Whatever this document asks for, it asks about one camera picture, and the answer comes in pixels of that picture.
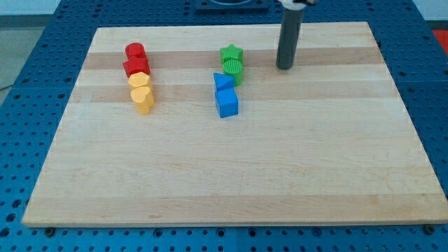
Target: floor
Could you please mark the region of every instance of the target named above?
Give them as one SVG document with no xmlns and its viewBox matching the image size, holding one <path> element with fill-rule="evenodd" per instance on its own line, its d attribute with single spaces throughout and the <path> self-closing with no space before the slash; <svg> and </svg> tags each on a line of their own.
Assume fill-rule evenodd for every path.
<svg viewBox="0 0 448 252">
<path fill-rule="evenodd" d="M 0 28 L 0 106 L 44 27 Z"/>
</svg>

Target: yellow heart block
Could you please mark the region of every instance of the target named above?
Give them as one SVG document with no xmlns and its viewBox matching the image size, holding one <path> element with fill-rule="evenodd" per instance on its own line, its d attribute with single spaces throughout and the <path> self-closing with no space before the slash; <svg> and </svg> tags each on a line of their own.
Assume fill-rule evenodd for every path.
<svg viewBox="0 0 448 252">
<path fill-rule="evenodd" d="M 144 72 L 134 73 L 129 77 L 128 80 L 130 90 L 134 90 L 140 87 L 150 87 L 153 88 L 153 83 L 151 82 L 151 77 Z"/>
<path fill-rule="evenodd" d="M 154 96 L 150 87 L 138 87 L 131 90 L 131 98 L 141 115 L 149 114 L 154 105 Z"/>
</svg>

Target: green block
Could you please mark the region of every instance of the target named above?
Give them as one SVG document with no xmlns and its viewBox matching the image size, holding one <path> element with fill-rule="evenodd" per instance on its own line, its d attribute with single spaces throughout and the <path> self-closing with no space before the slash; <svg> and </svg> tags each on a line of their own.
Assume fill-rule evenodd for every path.
<svg viewBox="0 0 448 252">
<path fill-rule="evenodd" d="M 223 64 L 224 74 L 233 76 L 235 79 L 235 86 L 238 86 L 243 81 L 243 64 L 236 59 L 230 59 Z"/>
<path fill-rule="evenodd" d="M 221 64 L 228 60 L 239 60 L 243 62 L 243 49 L 236 47 L 234 44 L 230 44 L 226 48 L 220 50 Z"/>
</svg>

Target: wooden board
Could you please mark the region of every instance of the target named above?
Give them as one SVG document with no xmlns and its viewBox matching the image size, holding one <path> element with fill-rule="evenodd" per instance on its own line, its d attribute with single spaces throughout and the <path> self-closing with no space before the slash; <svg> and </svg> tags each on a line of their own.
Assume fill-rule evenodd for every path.
<svg viewBox="0 0 448 252">
<path fill-rule="evenodd" d="M 367 23 L 101 28 L 23 223 L 31 227 L 446 223 L 448 203 Z M 156 104 L 121 67 L 139 41 Z M 240 114 L 220 119 L 218 49 L 245 49 Z"/>
</svg>

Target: metal rod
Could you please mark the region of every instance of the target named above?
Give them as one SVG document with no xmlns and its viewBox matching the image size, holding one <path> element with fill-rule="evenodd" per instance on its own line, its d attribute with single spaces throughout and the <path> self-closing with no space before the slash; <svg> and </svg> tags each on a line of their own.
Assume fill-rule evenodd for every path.
<svg viewBox="0 0 448 252">
<path fill-rule="evenodd" d="M 302 20 L 303 9 L 285 9 L 283 21 L 281 22 L 279 48 L 277 50 L 276 65 L 279 69 L 288 70 L 293 67 Z"/>
</svg>

